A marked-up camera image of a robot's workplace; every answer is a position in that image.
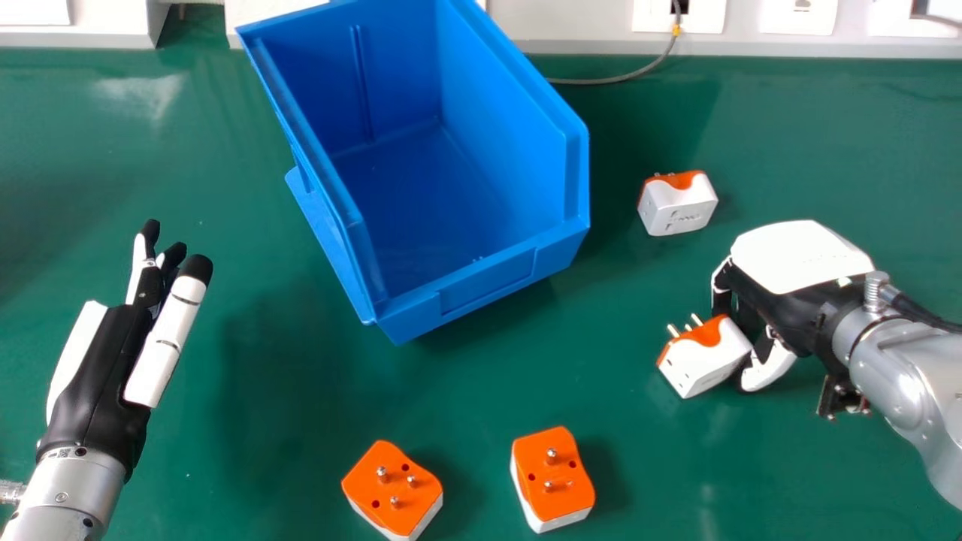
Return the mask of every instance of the robotic arm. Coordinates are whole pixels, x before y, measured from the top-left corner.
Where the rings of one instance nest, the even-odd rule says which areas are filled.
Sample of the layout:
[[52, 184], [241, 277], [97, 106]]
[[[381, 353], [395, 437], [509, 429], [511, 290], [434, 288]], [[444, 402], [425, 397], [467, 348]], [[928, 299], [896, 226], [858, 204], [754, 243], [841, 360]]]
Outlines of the robotic arm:
[[733, 374], [767, 387], [796, 358], [827, 371], [817, 413], [881, 413], [922, 455], [928, 478], [962, 509], [962, 326], [925, 310], [869, 256], [814, 221], [740, 236], [712, 276], [712, 310], [728, 314], [754, 351]]
[[34, 474], [26, 486], [0, 481], [0, 502], [17, 505], [0, 541], [106, 533], [214, 271], [202, 255], [185, 260], [182, 243], [158, 255], [159, 236], [152, 219], [137, 234], [124, 304], [81, 310], [50, 382]]

